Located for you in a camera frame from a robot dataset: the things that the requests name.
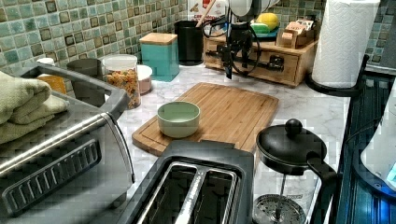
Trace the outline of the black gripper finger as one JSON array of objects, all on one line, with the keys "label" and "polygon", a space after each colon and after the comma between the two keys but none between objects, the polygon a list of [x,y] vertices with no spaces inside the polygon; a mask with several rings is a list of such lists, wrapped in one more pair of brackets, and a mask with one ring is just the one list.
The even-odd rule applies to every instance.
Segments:
[{"label": "black gripper finger", "polygon": [[233,75],[233,67],[229,62],[225,62],[224,63],[224,69],[225,69],[225,73],[226,73],[226,77],[228,79],[232,78]]}]

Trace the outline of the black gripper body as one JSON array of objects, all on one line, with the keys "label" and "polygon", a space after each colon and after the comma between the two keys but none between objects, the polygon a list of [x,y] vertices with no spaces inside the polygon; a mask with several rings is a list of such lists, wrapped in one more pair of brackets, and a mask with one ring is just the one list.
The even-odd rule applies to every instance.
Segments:
[{"label": "black gripper body", "polygon": [[240,62],[243,68],[247,68],[251,47],[250,26],[247,22],[240,22],[231,25],[231,29],[226,35],[226,44],[217,45],[217,52],[225,68],[231,68],[234,61]]}]

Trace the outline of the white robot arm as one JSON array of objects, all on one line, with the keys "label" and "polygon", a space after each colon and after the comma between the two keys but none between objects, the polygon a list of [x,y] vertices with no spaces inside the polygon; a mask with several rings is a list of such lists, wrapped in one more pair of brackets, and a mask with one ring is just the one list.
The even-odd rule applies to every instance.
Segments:
[{"label": "white robot arm", "polygon": [[223,68],[228,79],[233,76],[233,70],[238,74],[247,75],[248,72],[241,71],[234,60],[237,53],[242,56],[242,66],[248,67],[248,55],[253,45],[253,40],[260,41],[250,22],[266,9],[276,5],[280,0],[227,0],[228,14],[226,16],[227,30],[226,42],[223,46],[217,45],[217,53],[223,63]]}]

